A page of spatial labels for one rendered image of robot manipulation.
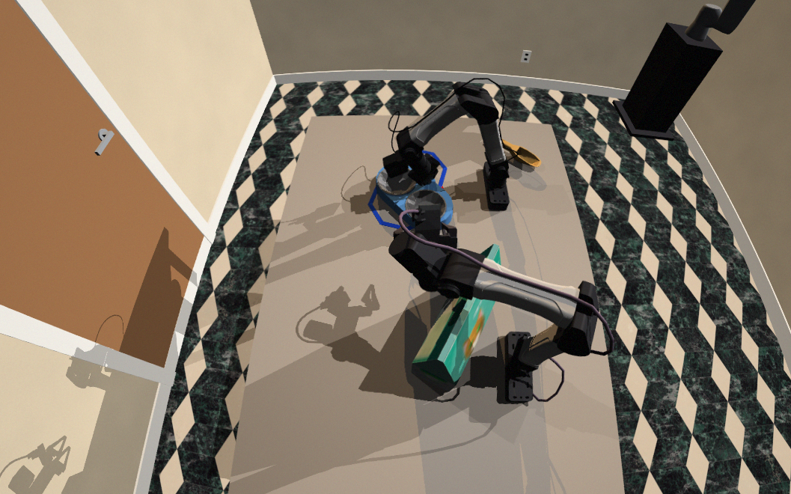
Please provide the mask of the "blue tape outline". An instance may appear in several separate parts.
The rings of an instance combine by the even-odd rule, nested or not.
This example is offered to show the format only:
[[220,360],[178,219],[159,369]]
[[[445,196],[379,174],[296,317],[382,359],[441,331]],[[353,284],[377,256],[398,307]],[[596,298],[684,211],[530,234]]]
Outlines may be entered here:
[[[437,159],[437,161],[441,163],[441,167],[443,168],[443,170],[442,170],[442,175],[441,175],[441,178],[440,178],[440,181],[439,181],[438,185],[443,188],[442,184],[443,184],[443,179],[445,178],[447,167],[445,165],[443,165],[443,162],[440,161],[440,159],[438,159],[437,155],[435,155],[433,152],[429,152],[429,151],[426,151],[426,150],[424,150],[422,152],[429,153],[430,155],[433,155],[434,158]],[[382,221],[380,215],[378,214],[378,212],[376,211],[375,207],[373,206],[373,201],[374,201],[374,199],[376,197],[376,194],[378,194],[378,192],[376,192],[376,187],[375,187],[373,195],[371,195],[371,198],[370,198],[369,203],[368,203],[368,206],[373,211],[373,214],[376,217],[376,219],[378,219],[378,221],[379,221],[379,223],[381,225],[391,226],[392,228],[400,228],[400,225],[396,225],[396,224],[392,224],[392,223],[389,223],[389,222]],[[412,226],[406,226],[406,228],[411,230]]]

